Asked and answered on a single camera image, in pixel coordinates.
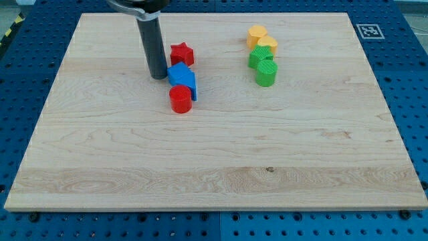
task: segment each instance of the red star block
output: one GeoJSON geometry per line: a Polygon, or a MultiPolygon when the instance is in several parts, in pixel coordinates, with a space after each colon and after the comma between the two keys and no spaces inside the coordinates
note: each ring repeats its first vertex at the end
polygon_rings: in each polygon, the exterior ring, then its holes
{"type": "Polygon", "coordinates": [[[187,47],[186,43],[171,46],[171,65],[178,64],[179,62],[185,63],[187,66],[191,66],[195,63],[193,57],[193,49],[187,47]]]}

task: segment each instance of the blue perforated surface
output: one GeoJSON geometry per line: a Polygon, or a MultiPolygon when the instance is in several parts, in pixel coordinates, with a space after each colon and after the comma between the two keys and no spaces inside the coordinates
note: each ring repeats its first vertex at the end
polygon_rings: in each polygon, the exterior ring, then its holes
{"type": "MultiPolygon", "coordinates": [[[[0,61],[0,206],[3,207],[72,33],[104,0],[39,0],[0,61]]],[[[388,0],[175,0],[165,12],[347,12],[362,39],[411,160],[428,186],[428,56],[388,0]]],[[[10,214],[0,240],[428,240],[428,211],[353,213],[10,214]]]]}

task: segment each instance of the blue block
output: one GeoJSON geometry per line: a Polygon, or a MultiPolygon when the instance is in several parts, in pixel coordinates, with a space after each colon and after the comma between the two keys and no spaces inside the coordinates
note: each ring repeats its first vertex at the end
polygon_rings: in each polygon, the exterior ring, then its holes
{"type": "Polygon", "coordinates": [[[168,68],[168,79],[171,86],[182,84],[189,87],[192,92],[192,100],[197,100],[196,76],[185,63],[179,62],[168,68]]]}

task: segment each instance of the green block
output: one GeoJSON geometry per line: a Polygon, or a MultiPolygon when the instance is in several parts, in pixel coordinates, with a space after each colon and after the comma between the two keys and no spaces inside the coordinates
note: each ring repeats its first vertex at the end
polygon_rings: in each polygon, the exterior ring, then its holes
{"type": "Polygon", "coordinates": [[[269,87],[275,82],[278,65],[273,60],[262,60],[257,65],[255,81],[263,87],[269,87]]]}
{"type": "Polygon", "coordinates": [[[256,45],[254,50],[249,53],[248,67],[256,69],[262,60],[273,60],[274,54],[270,52],[269,46],[256,45]]]}

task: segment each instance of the wood grain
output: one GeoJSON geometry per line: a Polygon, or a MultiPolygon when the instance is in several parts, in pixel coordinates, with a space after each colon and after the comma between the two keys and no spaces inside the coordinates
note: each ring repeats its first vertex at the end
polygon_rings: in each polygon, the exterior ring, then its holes
{"type": "Polygon", "coordinates": [[[170,44],[195,49],[192,111],[173,113],[168,82],[148,75],[132,17],[83,14],[5,208],[428,206],[346,14],[163,13],[160,25],[167,55],[170,44]],[[279,43],[270,88],[247,67],[253,24],[279,43]]]}

